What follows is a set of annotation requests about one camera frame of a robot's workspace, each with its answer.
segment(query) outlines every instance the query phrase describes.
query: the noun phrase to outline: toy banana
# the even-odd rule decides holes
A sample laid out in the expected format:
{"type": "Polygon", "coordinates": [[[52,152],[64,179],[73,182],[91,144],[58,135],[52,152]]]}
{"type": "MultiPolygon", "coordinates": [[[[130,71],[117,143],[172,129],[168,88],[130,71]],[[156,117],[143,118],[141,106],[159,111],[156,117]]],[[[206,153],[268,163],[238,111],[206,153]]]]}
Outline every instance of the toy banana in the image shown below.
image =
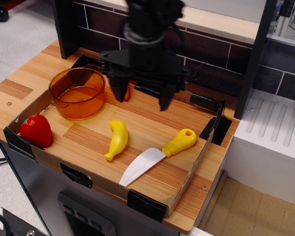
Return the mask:
{"type": "Polygon", "coordinates": [[[115,155],[121,153],[128,142],[128,130],[122,121],[112,120],[110,127],[114,134],[110,142],[109,152],[104,155],[108,161],[111,161],[115,155]]]}

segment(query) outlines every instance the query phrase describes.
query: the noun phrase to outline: orange plastic pot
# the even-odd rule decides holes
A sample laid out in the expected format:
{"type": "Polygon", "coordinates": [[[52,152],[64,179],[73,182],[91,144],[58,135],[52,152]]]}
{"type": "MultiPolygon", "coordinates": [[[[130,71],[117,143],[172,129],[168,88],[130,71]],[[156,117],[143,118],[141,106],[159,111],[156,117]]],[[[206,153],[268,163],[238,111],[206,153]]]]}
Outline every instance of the orange plastic pot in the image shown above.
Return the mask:
{"type": "Polygon", "coordinates": [[[49,83],[51,104],[67,119],[85,119],[105,103],[105,78],[90,68],[73,68],[57,74],[49,83]]]}

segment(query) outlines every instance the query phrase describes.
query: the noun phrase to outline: toy knife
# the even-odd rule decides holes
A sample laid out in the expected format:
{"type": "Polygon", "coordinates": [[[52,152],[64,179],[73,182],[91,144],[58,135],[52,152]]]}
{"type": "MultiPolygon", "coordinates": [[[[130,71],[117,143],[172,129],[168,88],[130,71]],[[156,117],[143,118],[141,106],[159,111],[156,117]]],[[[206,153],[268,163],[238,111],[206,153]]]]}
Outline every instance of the toy knife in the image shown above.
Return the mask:
{"type": "Polygon", "coordinates": [[[179,131],[162,150],[152,147],[137,156],[123,173],[119,184],[128,186],[163,158],[170,157],[193,146],[196,141],[197,135],[193,130],[183,129],[179,131]]]}

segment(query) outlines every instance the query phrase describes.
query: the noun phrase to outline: white knife blade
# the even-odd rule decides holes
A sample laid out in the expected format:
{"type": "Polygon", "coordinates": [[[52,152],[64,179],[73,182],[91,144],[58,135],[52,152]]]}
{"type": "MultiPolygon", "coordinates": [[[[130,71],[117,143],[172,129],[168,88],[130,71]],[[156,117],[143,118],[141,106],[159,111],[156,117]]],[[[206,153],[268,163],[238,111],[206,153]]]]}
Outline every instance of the white knife blade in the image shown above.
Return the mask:
{"type": "Polygon", "coordinates": [[[166,154],[157,148],[151,147],[145,150],[128,166],[119,184],[124,187],[128,186],[164,157],[166,157],[166,154]]]}

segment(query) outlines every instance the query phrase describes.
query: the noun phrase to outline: yellow knife handle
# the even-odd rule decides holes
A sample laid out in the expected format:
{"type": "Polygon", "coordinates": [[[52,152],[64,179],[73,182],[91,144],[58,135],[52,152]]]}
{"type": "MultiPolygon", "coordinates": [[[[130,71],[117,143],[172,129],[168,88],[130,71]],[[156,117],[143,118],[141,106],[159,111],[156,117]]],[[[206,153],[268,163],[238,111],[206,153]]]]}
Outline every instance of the yellow knife handle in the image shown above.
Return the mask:
{"type": "Polygon", "coordinates": [[[183,129],[172,139],[165,147],[162,148],[162,152],[167,157],[175,155],[197,142],[197,135],[191,129],[183,129]]]}

